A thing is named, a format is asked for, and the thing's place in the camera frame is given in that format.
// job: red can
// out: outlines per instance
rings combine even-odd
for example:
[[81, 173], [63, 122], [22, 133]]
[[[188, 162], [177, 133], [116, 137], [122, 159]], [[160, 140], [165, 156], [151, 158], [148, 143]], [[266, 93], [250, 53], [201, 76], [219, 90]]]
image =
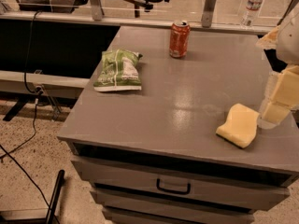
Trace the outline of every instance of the red can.
[[171, 26], [169, 54], [183, 57], [187, 53], [190, 25], [186, 21], [175, 21]]

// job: drawer handle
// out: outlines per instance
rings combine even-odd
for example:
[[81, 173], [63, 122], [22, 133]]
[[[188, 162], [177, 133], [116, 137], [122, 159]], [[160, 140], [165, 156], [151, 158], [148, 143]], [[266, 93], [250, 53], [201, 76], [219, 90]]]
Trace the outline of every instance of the drawer handle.
[[160, 187], [160, 178], [157, 179], [156, 183], [157, 189], [163, 192], [168, 192], [172, 194], [178, 194], [178, 195], [187, 195], [190, 193], [191, 185], [190, 183], [187, 185], [187, 190], [186, 191], [180, 191], [180, 190], [171, 190], [171, 189], [164, 189]]

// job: water bottle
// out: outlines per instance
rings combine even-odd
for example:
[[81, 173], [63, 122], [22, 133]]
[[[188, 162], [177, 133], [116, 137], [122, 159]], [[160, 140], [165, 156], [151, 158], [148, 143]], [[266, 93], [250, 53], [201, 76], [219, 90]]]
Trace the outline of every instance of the water bottle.
[[249, 0], [246, 5], [246, 11], [243, 15], [241, 26], [250, 27], [263, 3], [263, 0]]

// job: yellow sponge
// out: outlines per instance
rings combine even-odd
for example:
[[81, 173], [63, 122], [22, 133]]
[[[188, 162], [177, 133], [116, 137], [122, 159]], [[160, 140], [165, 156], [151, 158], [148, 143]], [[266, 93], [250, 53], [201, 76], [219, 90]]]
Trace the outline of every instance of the yellow sponge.
[[233, 105], [226, 122], [217, 128], [216, 134], [245, 148], [255, 138], [259, 113], [242, 105]]

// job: floor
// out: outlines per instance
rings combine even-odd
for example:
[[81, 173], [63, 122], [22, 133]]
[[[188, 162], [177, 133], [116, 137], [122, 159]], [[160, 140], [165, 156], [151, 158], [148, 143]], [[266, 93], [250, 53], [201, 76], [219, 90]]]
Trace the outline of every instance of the floor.
[[[155, 5], [151, 13], [141, 12], [144, 19], [180, 18], [185, 14], [188, 21], [198, 20], [204, 0], [171, 0], [171, 3]], [[291, 0], [266, 0], [261, 11], [260, 24], [275, 24], [282, 16]], [[130, 5], [117, 0], [102, 0], [107, 16], [133, 17]], [[246, 0], [218, 0], [214, 22], [236, 23], [240, 21]], [[90, 12], [86, 7], [75, 13]], [[35, 105], [28, 103], [12, 121], [3, 121], [15, 99], [0, 98], [0, 144], [11, 150], [28, 139], [33, 133]], [[63, 107], [63, 113], [52, 121], [51, 106], [39, 106], [36, 116], [36, 136], [26, 143], [13, 157], [28, 172], [50, 200], [59, 170], [65, 170], [65, 183], [60, 196], [57, 216], [62, 224], [104, 224], [101, 206], [93, 202], [90, 185], [82, 182], [73, 168], [71, 152], [65, 142], [56, 138], [56, 133], [64, 125], [70, 108]], [[254, 224], [296, 224], [299, 223], [299, 181], [290, 186], [291, 197], [268, 212], [257, 212]], [[36, 189], [20, 168], [9, 158], [0, 161], [0, 210], [23, 210], [46, 208]]]

